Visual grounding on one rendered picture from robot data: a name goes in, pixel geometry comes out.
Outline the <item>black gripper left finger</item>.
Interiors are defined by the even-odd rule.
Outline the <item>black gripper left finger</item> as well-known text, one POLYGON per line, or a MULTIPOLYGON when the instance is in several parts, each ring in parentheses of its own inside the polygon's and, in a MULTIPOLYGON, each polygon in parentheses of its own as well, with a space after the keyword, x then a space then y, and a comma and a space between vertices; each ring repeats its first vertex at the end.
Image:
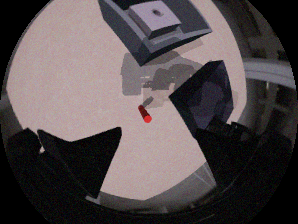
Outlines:
POLYGON ((49 155, 57 157, 68 169, 76 183, 82 186, 86 196, 97 200, 106 171, 112 164, 114 153, 121 140, 121 127, 84 137, 81 140, 65 141, 47 131, 37 129, 40 144, 49 155))

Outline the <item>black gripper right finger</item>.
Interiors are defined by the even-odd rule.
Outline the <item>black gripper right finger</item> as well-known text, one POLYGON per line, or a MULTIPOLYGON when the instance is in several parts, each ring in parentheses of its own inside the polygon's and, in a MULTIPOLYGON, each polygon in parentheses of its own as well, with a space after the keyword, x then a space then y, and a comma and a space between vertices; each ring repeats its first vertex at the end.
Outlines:
POLYGON ((253 137, 249 141, 229 139, 229 137, 217 135, 217 133, 196 129, 198 147, 204 153, 208 161, 210 171, 216 180, 220 193, 234 186, 239 173, 247 167, 250 159, 253 159, 255 149, 266 143, 269 132, 253 137))

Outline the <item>red peg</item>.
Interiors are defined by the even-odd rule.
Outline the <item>red peg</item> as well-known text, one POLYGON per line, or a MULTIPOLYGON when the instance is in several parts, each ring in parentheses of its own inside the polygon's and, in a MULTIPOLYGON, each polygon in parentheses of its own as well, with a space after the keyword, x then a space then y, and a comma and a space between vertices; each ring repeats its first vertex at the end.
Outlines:
POLYGON ((142 119, 144 119, 145 123, 150 123, 150 121, 152 121, 152 117, 150 117, 149 113, 146 112, 146 109, 142 107, 142 105, 138 105, 138 111, 140 111, 142 119))

